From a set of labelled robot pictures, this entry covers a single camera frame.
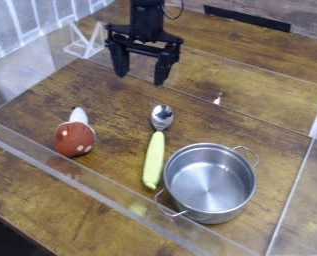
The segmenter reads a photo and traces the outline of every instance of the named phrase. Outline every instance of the spoon handle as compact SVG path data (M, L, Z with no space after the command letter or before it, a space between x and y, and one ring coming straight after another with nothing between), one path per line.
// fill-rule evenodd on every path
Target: spoon handle
M157 131L149 144L146 153L146 160L144 166L144 184L150 189L156 189L162 169L164 169L164 154L165 154L165 136L164 133Z

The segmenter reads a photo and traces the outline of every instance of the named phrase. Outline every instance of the cooking pot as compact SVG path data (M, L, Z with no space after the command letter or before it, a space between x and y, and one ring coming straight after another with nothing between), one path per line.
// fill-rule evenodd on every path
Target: cooking pot
M251 165L239 153L245 149L256 157ZM173 197L180 213L205 224L219 224L232 220L244 210L256 191L256 173L260 158L247 147L233 149L220 144L199 143L180 149L170 157L164 171L166 189Z

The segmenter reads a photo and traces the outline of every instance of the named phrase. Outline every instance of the pot rim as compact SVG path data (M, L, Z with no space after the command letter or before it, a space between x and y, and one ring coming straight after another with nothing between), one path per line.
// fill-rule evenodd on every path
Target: pot rim
M176 196L173 195L172 191L170 191L170 188L168 186L168 182L166 182L166 173L168 173L168 169L169 169L169 166L172 164L172 162L174 161L174 159L178 157L178 155L181 155L181 153L189 151L190 149L196 149L196 148L201 148L201 147L208 147L208 148L223 148L225 150L228 150L229 152L232 152L235 155L237 155L240 157L240 159L245 162L245 164L249 166L249 170L253 174L253 188L252 188L252 192L247 198L247 200L240 204L237 205L236 207L228 209L228 210L224 210L224 211L204 211L204 210L200 210L197 208L193 208L190 206L188 206L186 204L184 204L177 198ZM209 214L225 214L225 213L231 213L231 212L235 212L236 210L241 209L247 204L248 202L251 201L255 193L256 193L256 187L257 187L257 176L256 176L256 172L255 172L255 168L252 167L252 164L249 163L249 161L247 160L247 158L239 153L239 151L236 151L233 148L229 148L227 146L224 146L223 144L217 144L217 143L208 143L208 142L201 142L201 143L195 143L195 144L190 144L185 147L182 147L181 149L178 149L174 154L172 155L172 157L169 158L168 162L166 162L166 165L165 165L165 170L164 170L164 182L165 182L165 187L169 191L169 194L172 195L172 197L174 198L174 200L178 202L180 205L182 205L184 207L186 207L188 209L199 212L199 213L209 213Z

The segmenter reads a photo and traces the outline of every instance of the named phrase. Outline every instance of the mushroom stem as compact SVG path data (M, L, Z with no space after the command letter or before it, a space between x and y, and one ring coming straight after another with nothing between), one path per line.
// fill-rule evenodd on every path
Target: mushroom stem
M85 110L81 107L77 107L70 115L69 122L81 122L85 125L89 125L89 117Z

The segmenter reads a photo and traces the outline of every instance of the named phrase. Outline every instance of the toy mushroom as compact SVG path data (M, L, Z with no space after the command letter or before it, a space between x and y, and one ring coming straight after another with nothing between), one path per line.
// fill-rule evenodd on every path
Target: toy mushroom
M96 141L96 131L89 126L85 110L74 108L69 122L62 123L56 132L56 150L66 157L85 155Z

